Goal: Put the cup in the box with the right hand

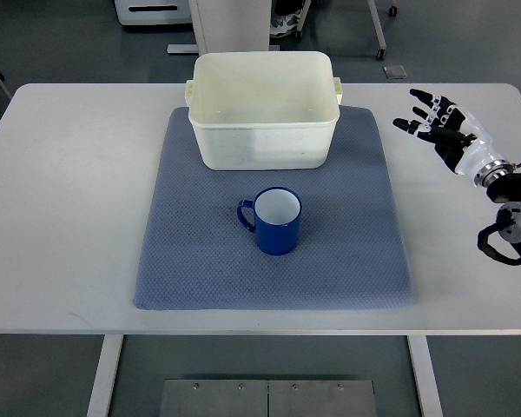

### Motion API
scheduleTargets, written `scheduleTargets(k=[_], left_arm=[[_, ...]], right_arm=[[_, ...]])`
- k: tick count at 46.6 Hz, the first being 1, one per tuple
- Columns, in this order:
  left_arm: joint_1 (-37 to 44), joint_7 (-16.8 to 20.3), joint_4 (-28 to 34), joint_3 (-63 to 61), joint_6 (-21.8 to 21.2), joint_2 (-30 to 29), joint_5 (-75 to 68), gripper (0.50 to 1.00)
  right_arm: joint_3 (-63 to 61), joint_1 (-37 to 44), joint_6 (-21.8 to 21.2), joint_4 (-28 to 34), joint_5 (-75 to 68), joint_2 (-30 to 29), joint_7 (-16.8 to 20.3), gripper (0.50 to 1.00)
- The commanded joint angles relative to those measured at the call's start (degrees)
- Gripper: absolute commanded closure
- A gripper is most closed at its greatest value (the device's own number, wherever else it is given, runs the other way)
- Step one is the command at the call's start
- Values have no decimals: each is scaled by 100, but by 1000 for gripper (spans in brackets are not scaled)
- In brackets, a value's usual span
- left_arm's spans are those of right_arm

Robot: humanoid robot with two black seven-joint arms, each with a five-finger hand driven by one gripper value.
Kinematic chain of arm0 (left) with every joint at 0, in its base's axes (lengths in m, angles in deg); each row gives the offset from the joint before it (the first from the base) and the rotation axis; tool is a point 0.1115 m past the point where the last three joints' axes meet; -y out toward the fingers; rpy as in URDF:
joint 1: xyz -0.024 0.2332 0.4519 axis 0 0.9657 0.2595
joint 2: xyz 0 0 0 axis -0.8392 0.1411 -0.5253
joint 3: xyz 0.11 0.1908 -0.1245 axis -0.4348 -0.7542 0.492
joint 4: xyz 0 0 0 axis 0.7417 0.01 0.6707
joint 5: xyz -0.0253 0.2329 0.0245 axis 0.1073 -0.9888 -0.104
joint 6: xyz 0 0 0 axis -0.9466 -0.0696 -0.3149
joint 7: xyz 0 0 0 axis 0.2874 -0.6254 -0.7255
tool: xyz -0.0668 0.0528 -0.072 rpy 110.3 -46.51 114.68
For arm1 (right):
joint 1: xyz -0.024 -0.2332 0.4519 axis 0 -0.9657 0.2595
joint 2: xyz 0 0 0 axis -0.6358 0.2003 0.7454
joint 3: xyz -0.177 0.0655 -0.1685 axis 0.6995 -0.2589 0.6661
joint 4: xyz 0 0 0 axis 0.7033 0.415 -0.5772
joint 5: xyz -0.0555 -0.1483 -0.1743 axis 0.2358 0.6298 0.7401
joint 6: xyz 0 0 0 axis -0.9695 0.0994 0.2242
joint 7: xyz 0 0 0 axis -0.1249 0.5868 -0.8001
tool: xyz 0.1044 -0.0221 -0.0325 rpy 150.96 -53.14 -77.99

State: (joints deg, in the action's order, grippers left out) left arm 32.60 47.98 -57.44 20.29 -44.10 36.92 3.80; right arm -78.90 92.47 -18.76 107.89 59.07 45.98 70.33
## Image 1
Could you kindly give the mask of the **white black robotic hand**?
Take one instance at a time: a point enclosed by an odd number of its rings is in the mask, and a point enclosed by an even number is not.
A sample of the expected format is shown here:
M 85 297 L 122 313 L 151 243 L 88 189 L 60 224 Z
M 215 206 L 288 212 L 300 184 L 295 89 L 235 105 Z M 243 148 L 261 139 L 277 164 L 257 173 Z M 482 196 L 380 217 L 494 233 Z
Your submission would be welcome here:
M 451 172 L 470 177 L 478 188 L 487 188 L 514 171 L 514 164 L 493 148 L 491 135 L 468 109 L 420 89 L 411 89 L 410 94 L 425 107 L 412 109 L 415 120 L 396 118 L 392 124 L 431 143 Z

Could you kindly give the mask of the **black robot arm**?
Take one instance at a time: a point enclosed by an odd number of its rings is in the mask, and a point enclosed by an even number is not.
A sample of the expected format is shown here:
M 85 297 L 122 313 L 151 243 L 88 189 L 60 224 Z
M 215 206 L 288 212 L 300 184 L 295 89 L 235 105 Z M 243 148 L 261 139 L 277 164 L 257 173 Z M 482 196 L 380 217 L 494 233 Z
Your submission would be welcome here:
M 521 265 L 521 163 L 495 161 L 487 167 L 478 185 L 486 189 L 486 194 L 500 208 L 493 224 L 478 233 L 478 249 L 494 261 L 509 266 Z M 497 233 L 510 243 L 518 254 L 510 258 L 498 252 L 489 242 Z

